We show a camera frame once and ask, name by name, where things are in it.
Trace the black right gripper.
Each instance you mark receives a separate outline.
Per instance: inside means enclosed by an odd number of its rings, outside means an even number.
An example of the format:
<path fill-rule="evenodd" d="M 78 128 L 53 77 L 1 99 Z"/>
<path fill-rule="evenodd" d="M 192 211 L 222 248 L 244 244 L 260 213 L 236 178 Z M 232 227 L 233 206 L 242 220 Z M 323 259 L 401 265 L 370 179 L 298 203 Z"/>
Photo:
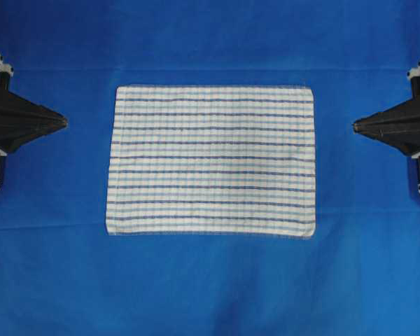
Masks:
<path fill-rule="evenodd" d="M 366 131 L 372 126 L 396 125 L 398 123 L 415 123 L 420 126 L 420 61 L 417 68 L 407 73 L 412 89 L 412 99 L 388 110 L 377 112 L 353 123 L 356 134 L 398 149 L 403 155 L 411 156 L 417 163 L 418 191 L 420 194 L 420 130 L 415 137 L 412 134 L 378 134 Z"/>

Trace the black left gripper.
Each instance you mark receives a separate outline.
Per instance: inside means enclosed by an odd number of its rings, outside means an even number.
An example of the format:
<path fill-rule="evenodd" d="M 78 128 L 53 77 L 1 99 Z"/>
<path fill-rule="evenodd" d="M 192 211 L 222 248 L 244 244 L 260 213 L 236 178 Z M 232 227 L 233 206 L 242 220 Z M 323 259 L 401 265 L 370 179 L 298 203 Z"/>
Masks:
<path fill-rule="evenodd" d="M 8 153 L 14 153 L 21 146 L 60 131 L 68 125 L 67 119 L 60 113 L 8 91 L 12 77 L 13 67 L 4 63 L 0 54 L 0 114 L 19 118 L 43 118 L 57 122 L 30 129 L 7 131 L 0 138 L 0 186 Z"/>

